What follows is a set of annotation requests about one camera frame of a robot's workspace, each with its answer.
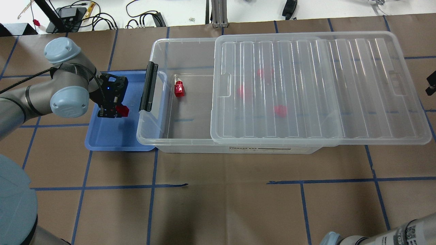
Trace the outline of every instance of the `transparent lid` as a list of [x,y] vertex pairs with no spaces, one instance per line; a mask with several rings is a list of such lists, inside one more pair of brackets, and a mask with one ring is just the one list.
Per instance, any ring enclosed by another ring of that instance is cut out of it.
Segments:
[[223,144],[425,144],[431,132],[390,32],[223,35],[211,137]]

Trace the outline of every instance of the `white floor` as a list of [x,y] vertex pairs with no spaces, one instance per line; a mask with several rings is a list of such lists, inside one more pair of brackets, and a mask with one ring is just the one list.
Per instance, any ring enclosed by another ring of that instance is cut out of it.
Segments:
[[[125,8],[130,1],[96,0],[101,5],[102,12],[111,14],[120,28],[124,28],[131,19],[127,16]],[[0,0],[0,23],[32,24],[30,8],[17,20],[18,15],[29,2],[30,0]],[[72,2],[73,0],[52,0],[56,8]],[[281,15],[285,2],[286,0],[227,0],[228,21],[231,23],[284,20]],[[49,20],[35,3],[32,7],[34,18],[42,25],[38,32],[43,34]],[[138,0],[129,6],[129,13],[137,15],[148,10],[157,10],[162,13],[167,26],[180,26],[204,24],[205,9],[206,0]],[[383,15],[383,12],[384,15],[436,13],[436,0],[386,0],[385,5],[380,6],[380,9],[372,0],[298,0],[293,17],[317,19],[376,16]],[[148,26],[154,26],[151,16],[147,16],[146,23]],[[107,24],[103,21],[97,26],[97,30],[107,28]],[[90,30],[90,27],[85,27],[80,31]]]

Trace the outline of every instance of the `clear plastic storage box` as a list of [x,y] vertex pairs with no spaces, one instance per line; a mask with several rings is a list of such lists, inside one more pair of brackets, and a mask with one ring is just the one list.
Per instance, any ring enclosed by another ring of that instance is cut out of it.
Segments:
[[[164,152],[313,153],[425,144],[431,132],[390,32],[161,39],[137,139]],[[182,81],[186,94],[174,95]]]

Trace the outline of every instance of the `power adapter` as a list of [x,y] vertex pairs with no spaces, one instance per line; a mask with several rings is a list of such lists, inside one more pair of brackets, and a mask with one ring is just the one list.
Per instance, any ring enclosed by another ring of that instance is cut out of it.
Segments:
[[286,1],[285,8],[283,9],[282,12],[282,16],[285,17],[285,20],[291,19],[296,7],[297,7],[297,0]]
[[[160,22],[162,23],[162,27],[167,26],[167,25],[165,24],[164,18],[162,17],[162,14],[161,14],[160,12],[157,12],[155,15],[156,15],[157,18],[159,18]],[[160,27],[161,25],[160,25],[160,23],[159,23],[159,20],[156,19],[156,17],[153,16],[154,23],[155,23],[155,25],[156,25],[157,27]]]

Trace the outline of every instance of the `black handle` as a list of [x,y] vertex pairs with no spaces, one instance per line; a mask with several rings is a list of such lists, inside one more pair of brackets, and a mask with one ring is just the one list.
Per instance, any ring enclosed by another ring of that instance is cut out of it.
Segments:
[[427,77],[430,87],[426,89],[427,95],[430,96],[436,92],[436,71]]
[[144,91],[142,93],[141,105],[139,106],[139,110],[146,110],[148,112],[151,111],[158,66],[158,64],[155,64],[152,61],[148,62],[147,71],[145,73]]

